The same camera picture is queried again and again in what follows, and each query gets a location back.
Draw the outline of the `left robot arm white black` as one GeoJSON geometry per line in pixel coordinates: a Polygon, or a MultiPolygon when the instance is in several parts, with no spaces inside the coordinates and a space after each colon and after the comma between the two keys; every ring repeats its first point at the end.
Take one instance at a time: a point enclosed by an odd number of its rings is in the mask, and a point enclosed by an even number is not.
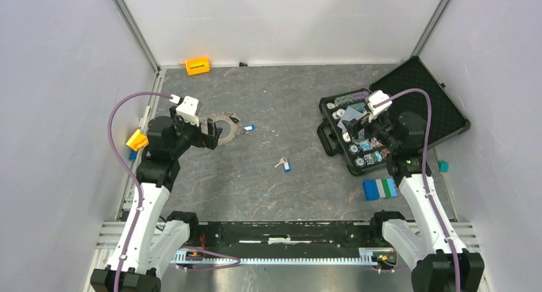
{"type": "Polygon", "coordinates": [[[201,237],[197,215],[173,211],[154,239],[160,214],[180,172],[180,157],[190,148],[214,150],[222,128],[211,118],[202,127],[196,116],[170,108],[169,116],[148,123],[148,144],[136,169],[134,202],[124,230],[105,268],[91,273],[95,291],[160,291],[162,277],[182,245],[201,237]]]}

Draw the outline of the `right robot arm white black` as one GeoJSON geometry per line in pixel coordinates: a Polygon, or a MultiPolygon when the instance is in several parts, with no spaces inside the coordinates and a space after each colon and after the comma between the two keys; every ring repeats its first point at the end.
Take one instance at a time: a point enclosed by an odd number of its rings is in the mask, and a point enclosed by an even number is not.
{"type": "Polygon", "coordinates": [[[390,243],[411,271],[414,291],[477,291],[485,263],[480,253],[470,252],[446,217],[427,163],[430,118],[404,112],[398,120],[386,112],[370,119],[344,123],[356,138],[361,129],[389,151],[387,164],[417,224],[415,234],[405,220],[388,219],[369,228],[377,246],[390,243]]]}

